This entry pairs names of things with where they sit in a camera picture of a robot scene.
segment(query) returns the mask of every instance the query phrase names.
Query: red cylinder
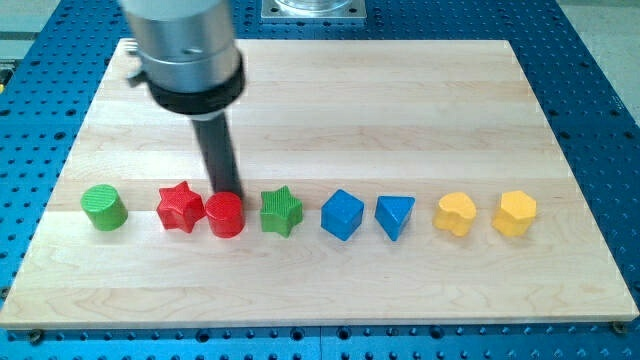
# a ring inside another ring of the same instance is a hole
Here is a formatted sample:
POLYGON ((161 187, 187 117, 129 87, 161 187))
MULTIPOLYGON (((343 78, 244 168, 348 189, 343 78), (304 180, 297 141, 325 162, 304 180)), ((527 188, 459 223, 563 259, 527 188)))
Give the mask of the red cylinder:
POLYGON ((220 238, 231 238, 244 228, 242 200, 232 192, 219 192, 205 205, 209 226, 213 234, 220 238))

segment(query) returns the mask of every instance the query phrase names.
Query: metal cylinder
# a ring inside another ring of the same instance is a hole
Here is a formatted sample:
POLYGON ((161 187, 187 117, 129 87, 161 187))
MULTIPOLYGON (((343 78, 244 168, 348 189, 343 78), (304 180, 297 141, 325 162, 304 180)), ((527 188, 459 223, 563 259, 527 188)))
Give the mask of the metal cylinder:
POLYGON ((303 11, 332 11, 343 7, 351 0, 276 0, 277 2, 294 8, 296 10, 303 11))
POLYGON ((227 0, 120 0, 149 81, 176 93, 207 91, 237 70, 227 0))

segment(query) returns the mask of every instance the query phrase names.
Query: green cylinder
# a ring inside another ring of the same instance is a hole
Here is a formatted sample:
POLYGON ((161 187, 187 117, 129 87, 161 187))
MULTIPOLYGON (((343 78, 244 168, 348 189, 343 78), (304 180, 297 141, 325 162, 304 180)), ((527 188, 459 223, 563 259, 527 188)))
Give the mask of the green cylinder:
POLYGON ((82 195, 80 204, 93 226, 101 231, 119 228, 129 216, 118 191, 111 185, 90 188, 82 195))

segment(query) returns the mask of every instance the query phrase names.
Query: red star block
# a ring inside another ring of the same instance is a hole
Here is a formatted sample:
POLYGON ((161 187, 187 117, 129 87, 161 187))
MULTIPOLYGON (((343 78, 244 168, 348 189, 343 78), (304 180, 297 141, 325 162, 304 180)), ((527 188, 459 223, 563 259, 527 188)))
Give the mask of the red star block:
POLYGON ((193 226, 205 216, 202 197, 189 189, 186 181, 172 188, 160 189, 162 200, 156 211, 165 229, 181 229, 191 233, 193 226))

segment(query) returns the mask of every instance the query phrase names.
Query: blue triangular prism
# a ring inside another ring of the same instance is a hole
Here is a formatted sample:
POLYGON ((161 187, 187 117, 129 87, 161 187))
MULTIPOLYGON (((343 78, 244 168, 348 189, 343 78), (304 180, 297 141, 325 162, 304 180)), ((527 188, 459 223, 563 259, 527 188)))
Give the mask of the blue triangular prism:
POLYGON ((416 199, 410 196, 380 196, 376 206, 376 220, 391 240, 396 241, 411 218, 416 199))

